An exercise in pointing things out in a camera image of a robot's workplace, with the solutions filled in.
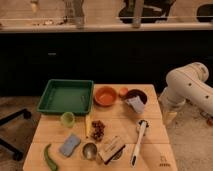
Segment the dried fruit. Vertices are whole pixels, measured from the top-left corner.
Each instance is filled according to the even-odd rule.
[[[105,125],[100,120],[98,120],[98,121],[93,121],[92,126],[94,128],[94,131],[92,132],[91,137],[95,141],[101,141],[104,136]]]

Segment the paper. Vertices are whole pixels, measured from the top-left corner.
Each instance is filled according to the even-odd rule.
[[[144,103],[141,101],[139,96],[125,100],[125,102],[132,106],[136,113],[141,114],[144,111]]]

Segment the chair wheel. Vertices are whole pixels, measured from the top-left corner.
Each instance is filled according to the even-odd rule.
[[[23,153],[16,152],[13,154],[13,160],[20,161],[23,158]]]
[[[29,119],[31,118],[32,114],[29,111],[24,112],[24,119]]]

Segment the small green cup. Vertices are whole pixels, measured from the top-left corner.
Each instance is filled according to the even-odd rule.
[[[72,112],[63,113],[61,115],[61,123],[68,128],[72,128],[75,123],[75,115]]]

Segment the bowl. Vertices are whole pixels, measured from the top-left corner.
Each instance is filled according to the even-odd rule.
[[[133,98],[133,97],[136,97],[136,96],[139,96],[141,101],[143,102],[143,104],[146,104],[147,102],[147,95],[141,91],[141,90],[138,90],[138,89],[132,89],[132,90],[129,90],[126,94],[126,96],[124,97],[124,99],[130,99],[130,98]]]
[[[97,147],[94,143],[87,143],[84,145],[82,153],[87,160],[94,160],[96,158],[97,151]]]
[[[94,98],[100,106],[111,106],[117,99],[117,92],[112,87],[104,86],[96,91]]]

